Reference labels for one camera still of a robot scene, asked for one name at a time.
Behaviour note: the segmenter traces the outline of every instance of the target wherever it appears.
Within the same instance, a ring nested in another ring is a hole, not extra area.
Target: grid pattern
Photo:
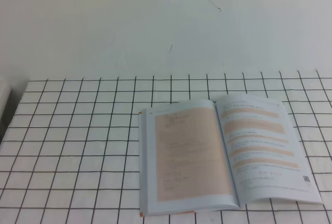
[[[138,112],[231,93],[283,101],[324,205],[139,217]],[[30,81],[0,147],[0,223],[331,224],[331,101],[317,71]]]

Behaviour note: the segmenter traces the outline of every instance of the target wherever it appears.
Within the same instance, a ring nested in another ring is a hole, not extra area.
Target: black grid lines
[[[31,81],[0,148],[0,222],[330,224],[332,77],[316,74]],[[138,112],[228,93],[285,104],[324,206],[268,199],[236,211],[139,217]]]

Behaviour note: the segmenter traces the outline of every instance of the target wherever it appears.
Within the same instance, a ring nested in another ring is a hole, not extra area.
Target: book
[[[234,94],[139,114],[143,216],[281,198],[322,203],[282,102]]]

